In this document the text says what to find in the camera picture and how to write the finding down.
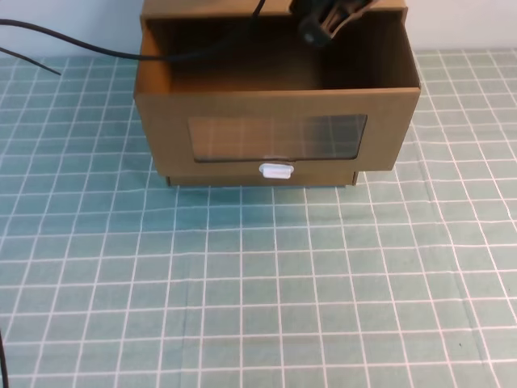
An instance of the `box flap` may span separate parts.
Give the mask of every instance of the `box flap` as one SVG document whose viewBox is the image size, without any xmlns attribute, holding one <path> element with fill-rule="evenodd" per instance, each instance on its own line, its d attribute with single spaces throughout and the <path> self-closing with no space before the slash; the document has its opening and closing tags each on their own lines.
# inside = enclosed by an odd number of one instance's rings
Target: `box flap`
<svg viewBox="0 0 517 388">
<path fill-rule="evenodd" d="M 266 0 L 261 15 L 290 15 L 292 0 Z M 259 0 L 145 0 L 142 17 L 156 18 L 202 18 L 238 17 L 251 15 Z M 405 0 L 380 0 L 371 11 L 400 10 L 406 8 Z"/>
</svg>

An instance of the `open cardboard box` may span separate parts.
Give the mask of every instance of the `open cardboard box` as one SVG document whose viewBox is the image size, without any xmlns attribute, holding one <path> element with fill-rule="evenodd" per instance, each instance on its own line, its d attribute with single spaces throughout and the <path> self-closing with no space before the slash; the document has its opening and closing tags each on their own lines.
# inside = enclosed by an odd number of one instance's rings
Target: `open cardboard box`
<svg viewBox="0 0 517 388">
<path fill-rule="evenodd" d="M 189 53 L 258 0 L 146 0 L 142 53 Z M 378 2 L 327 48 L 268 0 L 248 36 L 187 63 L 141 62 L 135 100 L 158 173 L 176 184 L 344 185 L 393 168 L 420 94 L 403 0 Z M 265 179 L 265 162 L 294 167 Z"/>
</svg>

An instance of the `black wire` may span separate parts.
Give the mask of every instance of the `black wire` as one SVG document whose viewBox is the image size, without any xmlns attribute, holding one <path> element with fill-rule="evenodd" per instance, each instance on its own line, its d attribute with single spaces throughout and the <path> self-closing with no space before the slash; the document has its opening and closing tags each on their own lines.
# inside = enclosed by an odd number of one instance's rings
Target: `black wire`
<svg viewBox="0 0 517 388">
<path fill-rule="evenodd" d="M 0 369 L 2 370 L 3 388 L 9 388 L 9 378 L 7 376 L 6 352 L 3 349 L 2 332 L 0 331 Z"/>
<path fill-rule="evenodd" d="M 44 70 L 47 70 L 51 73 L 54 73 L 54 74 L 57 74 L 57 75 L 61 75 L 61 73 L 59 73 L 58 71 L 55 71 L 54 69 L 50 69 L 49 67 L 39 63 L 38 61 L 34 61 L 33 59 L 29 58 L 29 57 L 25 57 L 24 55 L 22 54 L 18 54 L 18 53 L 15 53 L 13 51 L 10 51 L 6 48 L 2 48 L 0 47 L 0 53 L 5 53 L 7 55 L 11 55 L 12 57 L 16 57 L 16 58 L 19 58 L 23 61 L 27 61 L 29 63 L 32 63 L 33 65 L 36 65 L 38 67 L 40 67 L 41 69 L 44 69 Z"/>
<path fill-rule="evenodd" d="M 118 57 L 123 59 L 133 59 L 136 61 L 167 61 L 167 62 L 180 62 L 180 61 L 191 61 L 195 59 L 200 59 L 204 57 L 209 57 L 214 53 L 221 51 L 222 49 L 226 49 L 230 45 L 234 44 L 237 40 L 246 36 L 247 30 L 250 28 L 250 25 L 258 18 L 262 8 L 264 7 L 264 3 L 266 0 L 259 0 L 258 5 L 251 14 L 249 20 L 246 21 L 245 25 L 240 28 L 236 28 L 224 39 L 219 42 L 204 48 L 200 51 L 195 51 L 193 53 L 185 53 L 178 55 L 165 55 L 165 56 L 154 56 L 154 55 L 139 55 L 139 54 L 131 54 L 131 53 L 121 53 L 119 51 L 109 50 L 107 48 L 101 48 L 99 46 L 94 46 L 92 44 L 83 42 L 81 40 L 77 40 L 71 38 L 70 36 L 61 34 L 60 32 L 55 32 L 53 30 L 49 30 L 48 28 L 37 26 L 32 23 L 20 22 L 18 20 L 11 19 L 0 19 L 1 26 L 12 26 L 12 27 L 20 27 L 25 28 L 27 30 L 33 30 L 36 32 L 40 32 L 45 35 L 52 36 L 59 40 L 63 40 L 65 42 L 74 44 L 78 47 L 82 47 L 83 49 L 87 49 L 96 53 L 101 53 L 104 55 L 108 55 L 110 57 Z"/>
</svg>

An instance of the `white plastic latch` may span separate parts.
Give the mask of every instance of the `white plastic latch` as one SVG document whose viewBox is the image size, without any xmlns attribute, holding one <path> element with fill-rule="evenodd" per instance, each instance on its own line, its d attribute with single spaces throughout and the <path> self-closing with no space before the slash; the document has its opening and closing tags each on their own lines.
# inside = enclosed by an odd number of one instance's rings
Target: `white plastic latch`
<svg viewBox="0 0 517 388">
<path fill-rule="evenodd" d="M 289 179 L 291 178 L 291 174 L 294 171 L 294 167 L 289 166 L 288 164 L 273 163 L 261 164 L 258 169 L 264 178 L 269 179 Z"/>
</svg>

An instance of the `table surface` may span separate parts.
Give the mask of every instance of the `table surface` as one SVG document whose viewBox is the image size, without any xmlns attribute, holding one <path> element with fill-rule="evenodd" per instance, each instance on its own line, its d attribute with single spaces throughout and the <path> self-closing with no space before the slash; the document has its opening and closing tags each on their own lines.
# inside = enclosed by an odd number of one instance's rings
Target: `table surface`
<svg viewBox="0 0 517 388">
<path fill-rule="evenodd" d="M 12 386 L 517 384 L 517 55 L 416 54 L 392 172 L 167 188 L 136 67 L 0 59 L 0 327 Z"/>
</svg>

